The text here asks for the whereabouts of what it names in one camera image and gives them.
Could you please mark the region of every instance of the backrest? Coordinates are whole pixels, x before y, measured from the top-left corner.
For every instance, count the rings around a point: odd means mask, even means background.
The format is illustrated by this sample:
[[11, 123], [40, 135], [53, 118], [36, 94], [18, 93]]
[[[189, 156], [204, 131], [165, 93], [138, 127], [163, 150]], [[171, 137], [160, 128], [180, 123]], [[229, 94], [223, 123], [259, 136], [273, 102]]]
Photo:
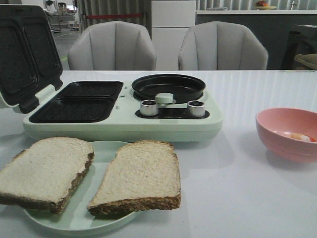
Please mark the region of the backrest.
[[266, 69], [267, 60], [266, 49], [249, 28], [214, 21], [187, 31], [179, 53], [179, 69]]
[[154, 70], [156, 54], [144, 26], [113, 21], [88, 27], [68, 52], [71, 70]]

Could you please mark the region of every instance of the non-stick frying pan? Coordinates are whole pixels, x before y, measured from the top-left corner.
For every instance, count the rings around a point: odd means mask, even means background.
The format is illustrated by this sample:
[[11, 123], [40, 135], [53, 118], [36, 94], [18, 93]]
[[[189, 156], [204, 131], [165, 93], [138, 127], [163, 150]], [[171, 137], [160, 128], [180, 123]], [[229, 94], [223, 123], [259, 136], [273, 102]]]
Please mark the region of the non-stick frying pan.
[[137, 98], [154, 100], [157, 94], [173, 94], [175, 103], [187, 103], [199, 99], [206, 85], [200, 79], [181, 74], [155, 74], [132, 82]]

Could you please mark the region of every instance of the white table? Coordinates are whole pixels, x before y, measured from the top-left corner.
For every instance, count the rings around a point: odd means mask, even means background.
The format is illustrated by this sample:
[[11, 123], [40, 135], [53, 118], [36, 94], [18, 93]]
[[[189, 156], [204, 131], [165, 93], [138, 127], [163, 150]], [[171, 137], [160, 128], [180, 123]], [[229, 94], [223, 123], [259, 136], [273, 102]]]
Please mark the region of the white table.
[[[65, 71], [64, 84], [135, 80], [158, 71]], [[142, 212], [107, 238], [315, 238], [317, 164], [297, 164], [267, 151], [256, 113], [270, 107], [317, 111], [315, 71], [177, 71], [206, 82], [224, 116], [211, 141], [174, 143], [182, 203], [173, 211]], [[0, 168], [34, 143], [24, 115], [0, 110]], [[30, 221], [19, 207], [0, 205], [1, 238], [59, 237]]]

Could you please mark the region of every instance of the light green plate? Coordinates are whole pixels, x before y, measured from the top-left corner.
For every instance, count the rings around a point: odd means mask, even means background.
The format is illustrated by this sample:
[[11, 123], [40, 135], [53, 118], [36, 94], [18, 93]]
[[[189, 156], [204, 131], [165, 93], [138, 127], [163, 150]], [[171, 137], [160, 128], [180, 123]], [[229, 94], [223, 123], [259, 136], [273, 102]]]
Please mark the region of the light green plate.
[[139, 212], [92, 216], [86, 208], [97, 192], [108, 163], [115, 158], [117, 150], [126, 144], [126, 142], [120, 141], [91, 142], [95, 151], [95, 158], [86, 176], [71, 196], [65, 210], [59, 215], [25, 210], [28, 217], [39, 225], [65, 236], [101, 234], [130, 222]]

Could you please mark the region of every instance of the whole wheat bread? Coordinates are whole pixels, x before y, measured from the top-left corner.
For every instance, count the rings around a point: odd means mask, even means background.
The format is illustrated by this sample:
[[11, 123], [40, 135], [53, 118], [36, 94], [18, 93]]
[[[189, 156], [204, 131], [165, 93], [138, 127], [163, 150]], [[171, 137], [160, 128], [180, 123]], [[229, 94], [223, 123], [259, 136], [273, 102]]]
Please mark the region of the whole wheat bread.
[[0, 171], [0, 204], [62, 212], [93, 157], [92, 146], [80, 139], [34, 143]]
[[174, 147], [143, 140], [121, 147], [87, 209], [92, 215], [180, 206], [180, 174]]

